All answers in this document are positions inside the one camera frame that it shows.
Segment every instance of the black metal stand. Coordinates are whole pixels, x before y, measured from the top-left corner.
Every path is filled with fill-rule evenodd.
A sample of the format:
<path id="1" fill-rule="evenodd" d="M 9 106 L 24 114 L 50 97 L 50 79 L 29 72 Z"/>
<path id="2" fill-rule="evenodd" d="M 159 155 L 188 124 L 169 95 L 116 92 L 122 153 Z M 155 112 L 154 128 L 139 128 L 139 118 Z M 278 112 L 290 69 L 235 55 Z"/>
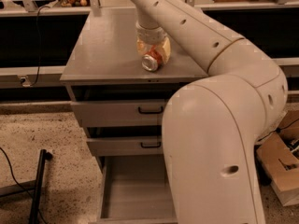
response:
<path id="1" fill-rule="evenodd" d="M 52 155 L 49 152 L 47 152 L 46 149 L 40 150 L 39 161 L 38 161 L 37 172 L 36 172 L 36 180 L 21 183 L 23 189 L 19 185 L 12 185 L 9 187 L 0 188 L 0 198 L 8 195 L 24 192 L 24 191 L 29 191 L 29 190 L 34 191 L 32 205 L 31 205 L 31 212 L 29 217 L 29 224 L 38 223 L 37 216 L 39 210 L 41 188 L 43 184 L 45 162 L 46 160 L 49 161 L 51 158 Z"/>

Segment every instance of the gray countertop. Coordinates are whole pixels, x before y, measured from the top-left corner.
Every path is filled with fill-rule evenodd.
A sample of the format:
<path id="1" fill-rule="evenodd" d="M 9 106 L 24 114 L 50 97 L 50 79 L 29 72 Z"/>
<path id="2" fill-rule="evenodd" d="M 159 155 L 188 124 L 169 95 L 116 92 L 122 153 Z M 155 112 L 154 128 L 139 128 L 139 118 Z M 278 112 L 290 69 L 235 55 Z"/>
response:
<path id="1" fill-rule="evenodd" d="M 193 81 L 206 73 L 171 40 L 168 64 L 151 73 L 136 51 L 135 8 L 91 11 L 61 77 L 63 83 L 136 83 Z"/>

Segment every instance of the floor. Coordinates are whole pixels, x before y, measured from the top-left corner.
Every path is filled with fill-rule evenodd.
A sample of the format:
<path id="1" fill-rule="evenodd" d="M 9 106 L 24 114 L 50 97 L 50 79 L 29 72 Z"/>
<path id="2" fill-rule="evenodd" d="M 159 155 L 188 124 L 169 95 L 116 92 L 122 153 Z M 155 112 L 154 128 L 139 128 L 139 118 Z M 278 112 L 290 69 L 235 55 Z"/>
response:
<path id="1" fill-rule="evenodd" d="M 0 123 L 0 147 L 19 182 L 36 178 L 40 149 L 53 154 L 46 164 L 40 204 L 47 223 L 96 221 L 102 176 L 69 105 L 0 105 Z M 14 184 L 2 153 L 0 163 L 0 187 Z M 299 205 L 282 207 L 271 187 L 261 191 L 267 224 L 298 223 Z M 28 223 L 30 206 L 26 193 L 2 198 L 1 224 Z"/>

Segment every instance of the drawer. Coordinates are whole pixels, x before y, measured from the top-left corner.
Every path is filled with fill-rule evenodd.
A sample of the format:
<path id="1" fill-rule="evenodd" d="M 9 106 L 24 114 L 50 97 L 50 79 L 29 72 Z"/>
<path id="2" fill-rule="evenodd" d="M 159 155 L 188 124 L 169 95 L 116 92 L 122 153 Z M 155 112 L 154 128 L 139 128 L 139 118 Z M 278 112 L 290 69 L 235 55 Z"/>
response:
<path id="1" fill-rule="evenodd" d="M 163 154 L 161 136 L 88 139 L 87 145 L 95 157 Z"/>
<path id="2" fill-rule="evenodd" d="M 164 156 L 105 157 L 96 223 L 177 223 Z"/>
<path id="3" fill-rule="evenodd" d="M 165 100 L 73 102 L 81 127 L 157 125 L 162 122 Z"/>

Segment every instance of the black cable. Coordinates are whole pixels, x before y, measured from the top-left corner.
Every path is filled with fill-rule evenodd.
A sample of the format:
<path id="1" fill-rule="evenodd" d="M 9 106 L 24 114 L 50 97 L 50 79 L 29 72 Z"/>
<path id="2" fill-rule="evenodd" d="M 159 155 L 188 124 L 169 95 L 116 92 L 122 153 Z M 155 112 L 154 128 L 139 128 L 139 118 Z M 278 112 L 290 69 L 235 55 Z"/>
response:
<path id="1" fill-rule="evenodd" d="M 274 131 L 271 131 L 268 135 L 264 136 L 263 138 L 260 138 L 258 140 L 258 142 L 262 141 L 263 139 L 265 139 L 266 137 L 268 137 L 271 133 L 277 132 L 280 133 L 280 131 L 288 129 L 290 126 L 292 126 L 295 122 L 297 122 L 299 119 L 296 119 L 295 121 L 293 121 L 292 123 L 288 124 L 287 126 L 283 127 L 283 128 L 276 128 Z"/>
<path id="2" fill-rule="evenodd" d="M 34 199 L 34 197 L 31 195 L 31 193 L 21 184 L 17 181 L 15 175 L 13 174 L 13 170 L 12 170 L 12 165 L 11 165 L 11 162 L 10 162 L 10 159 L 7 155 L 7 153 L 0 147 L 0 150 L 3 152 L 3 154 L 5 155 L 5 157 L 7 158 L 7 162 L 8 162 L 8 166 L 9 166 L 9 169 L 10 169 L 10 173 L 11 173 L 11 176 L 13 178 L 13 180 L 15 181 L 15 183 L 21 188 L 23 189 L 29 196 L 30 198 Z M 45 224 L 48 224 L 47 221 L 45 220 L 45 218 L 43 217 L 41 211 L 38 209 L 38 214 L 40 216 L 40 218 L 43 220 L 43 222 Z"/>
<path id="3" fill-rule="evenodd" d="M 40 65 L 41 65 L 41 51 L 42 51 L 42 39 L 41 39 L 41 33 L 40 33 L 40 30 L 39 30 L 39 25 L 38 25 L 38 18 L 39 18 L 39 14 L 40 14 L 40 11 L 43 9 L 43 8 L 50 8 L 49 6 L 42 6 L 38 9 L 37 11 L 37 15 L 36 15 L 36 29 L 37 29 L 37 33 L 38 33 L 38 44 L 39 44 L 39 49 L 38 49 L 38 67 L 37 67 L 37 72 L 36 72 L 36 80 L 34 83 L 32 83 L 30 85 L 30 87 L 33 87 L 37 82 L 38 82 L 38 78 L 39 78 L 39 70 L 40 70 Z"/>

